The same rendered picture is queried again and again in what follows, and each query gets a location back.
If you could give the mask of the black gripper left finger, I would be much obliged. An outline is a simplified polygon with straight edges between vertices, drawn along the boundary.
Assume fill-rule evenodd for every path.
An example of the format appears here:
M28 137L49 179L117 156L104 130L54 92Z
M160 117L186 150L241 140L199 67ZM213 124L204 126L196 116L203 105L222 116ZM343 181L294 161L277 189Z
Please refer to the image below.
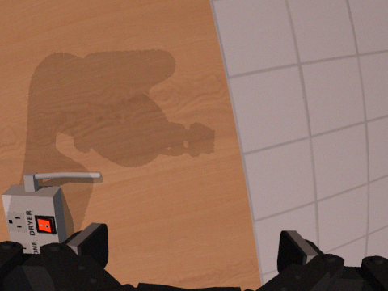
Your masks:
M0 291L138 291L111 276L107 263L108 227L102 223L92 222L63 243L45 244L40 254L0 242Z

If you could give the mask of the white power strip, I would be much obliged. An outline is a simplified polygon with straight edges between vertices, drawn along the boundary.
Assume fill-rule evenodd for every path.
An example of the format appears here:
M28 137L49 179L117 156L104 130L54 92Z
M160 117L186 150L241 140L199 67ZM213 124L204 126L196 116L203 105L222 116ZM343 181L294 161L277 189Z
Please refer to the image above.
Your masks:
M40 247L67 239L61 187L39 186L38 179L91 178L99 172L27 172L24 185L12 185L2 194L7 228L23 253L40 254Z

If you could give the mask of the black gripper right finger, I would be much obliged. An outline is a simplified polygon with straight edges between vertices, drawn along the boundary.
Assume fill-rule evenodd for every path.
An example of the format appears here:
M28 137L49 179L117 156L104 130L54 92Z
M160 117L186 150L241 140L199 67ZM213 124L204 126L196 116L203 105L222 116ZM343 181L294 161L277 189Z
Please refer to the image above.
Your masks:
M324 254L296 230L280 233L277 270L256 291L388 291L387 258L368 256L360 267L344 266L342 257Z

